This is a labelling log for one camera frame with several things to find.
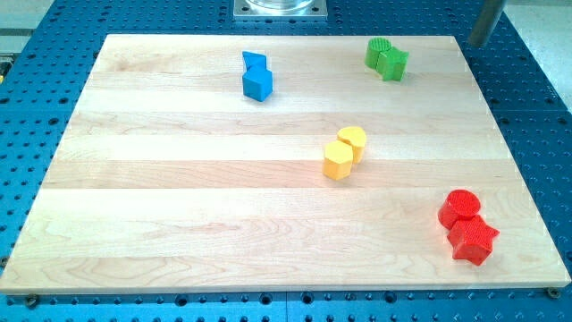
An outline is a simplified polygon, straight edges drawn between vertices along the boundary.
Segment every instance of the red block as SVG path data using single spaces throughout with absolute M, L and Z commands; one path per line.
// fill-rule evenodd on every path
M 453 245 L 453 258 L 466 259 L 480 266 L 492 253 L 492 240 L 499 231 L 490 227 L 479 216 L 470 220 L 458 220 L 451 228 L 447 239 Z
M 481 202 L 471 191 L 455 190 L 445 199 L 439 210 L 439 222 L 451 229 L 458 220 L 468 220 L 481 209 Z

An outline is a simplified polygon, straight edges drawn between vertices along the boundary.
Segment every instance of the wooden tabletop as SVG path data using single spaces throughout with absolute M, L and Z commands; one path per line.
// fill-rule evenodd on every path
M 241 292 L 563 286 L 570 278 L 452 37 L 390 37 L 404 81 L 364 65 L 370 37 L 111 35 L 0 290 Z M 241 52 L 274 93 L 242 95 Z M 346 126 L 350 177 L 322 172 Z M 500 230 L 481 267 L 451 258 L 437 211 L 474 192 Z

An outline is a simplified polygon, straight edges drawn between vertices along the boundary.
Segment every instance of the green block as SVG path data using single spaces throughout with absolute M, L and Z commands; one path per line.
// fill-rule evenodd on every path
M 367 43 L 366 66 L 375 69 L 379 54 L 391 49 L 391 42 L 386 38 L 371 38 Z
M 381 52 L 375 69 L 383 75 L 384 81 L 401 81 L 405 74 L 409 53 L 400 51 L 396 47 Z

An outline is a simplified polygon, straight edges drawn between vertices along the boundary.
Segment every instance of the blue perforated table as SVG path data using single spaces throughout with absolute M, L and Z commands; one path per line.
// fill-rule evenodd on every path
M 329 1 L 328 21 L 232 21 L 230 1 L 56 0 L 0 86 L 0 256 L 8 256 L 107 33 L 454 35 L 565 264 L 572 263 L 572 117 L 503 15 L 466 38 L 479 4 Z M 572 289 L 0 297 L 0 320 L 570 320 Z

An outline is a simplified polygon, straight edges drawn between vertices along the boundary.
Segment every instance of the toy block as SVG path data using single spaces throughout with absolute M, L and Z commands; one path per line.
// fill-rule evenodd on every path
M 452 191 L 439 210 L 439 222 L 451 229 L 458 220 L 469 220 L 481 209 L 479 198 L 471 191 Z
M 334 180 L 347 177 L 351 172 L 353 150 L 342 141 L 330 142 L 324 150 L 324 174 Z
M 377 72 L 383 75 L 384 81 L 401 81 L 405 74 L 405 66 L 408 63 L 409 53 L 400 51 L 396 47 L 381 52 L 377 61 Z
M 246 97 L 264 102 L 272 91 L 272 72 L 266 68 L 252 66 L 242 75 L 242 92 Z
M 479 215 L 469 220 L 458 220 L 447 236 L 453 246 L 453 259 L 466 259 L 480 266 L 492 253 L 492 240 L 499 233 Z
M 266 69 L 266 56 L 250 52 L 242 52 L 242 58 L 244 59 L 244 64 L 247 66 L 247 70 L 254 66 L 262 67 Z
M 359 126 L 349 126 L 338 131 L 338 140 L 350 144 L 353 151 L 353 163 L 358 164 L 364 155 L 367 136 L 364 129 Z
M 388 39 L 382 37 L 371 38 L 367 43 L 366 66 L 376 69 L 379 54 L 390 50 L 390 48 L 391 42 Z

